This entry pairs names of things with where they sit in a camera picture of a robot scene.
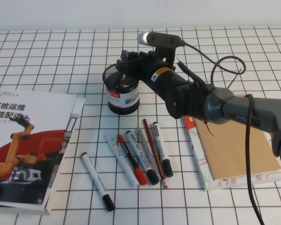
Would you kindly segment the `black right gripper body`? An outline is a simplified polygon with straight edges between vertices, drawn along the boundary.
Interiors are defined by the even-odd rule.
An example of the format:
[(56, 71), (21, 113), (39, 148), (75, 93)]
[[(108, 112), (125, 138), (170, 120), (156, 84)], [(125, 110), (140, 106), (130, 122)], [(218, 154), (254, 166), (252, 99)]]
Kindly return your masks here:
[(140, 52), (134, 58), (133, 75), (143, 81), (162, 100), (173, 118), (197, 115), (197, 87), (166, 66), (156, 65), (155, 52)]

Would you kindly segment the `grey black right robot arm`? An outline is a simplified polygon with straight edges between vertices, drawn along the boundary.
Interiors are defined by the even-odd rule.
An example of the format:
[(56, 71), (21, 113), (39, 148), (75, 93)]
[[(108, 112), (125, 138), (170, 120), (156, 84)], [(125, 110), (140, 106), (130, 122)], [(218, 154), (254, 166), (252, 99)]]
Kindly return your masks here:
[(281, 99), (235, 96), (229, 89), (206, 84), (195, 74), (188, 81), (175, 72), (175, 51), (122, 51), (116, 68), (143, 81), (166, 104), (175, 119), (191, 116), (223, 124), (233, 120), (270, 134), (273, 154), (281, 160)]

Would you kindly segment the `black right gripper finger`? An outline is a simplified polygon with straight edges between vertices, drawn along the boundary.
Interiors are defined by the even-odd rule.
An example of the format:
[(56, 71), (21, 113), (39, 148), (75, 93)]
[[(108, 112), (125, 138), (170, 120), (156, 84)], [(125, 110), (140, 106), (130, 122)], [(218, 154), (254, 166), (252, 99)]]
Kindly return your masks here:
[(131, 61), (117, 60), (116, 68), (124, 75), (131, 75), (134, 72), (133, 63)]
[(127, 50), (123, 50), (121, 52), (120, 59), (122, 62), (135, 62), (139, 60), (139, 53), (138, 52), (129, 52)]

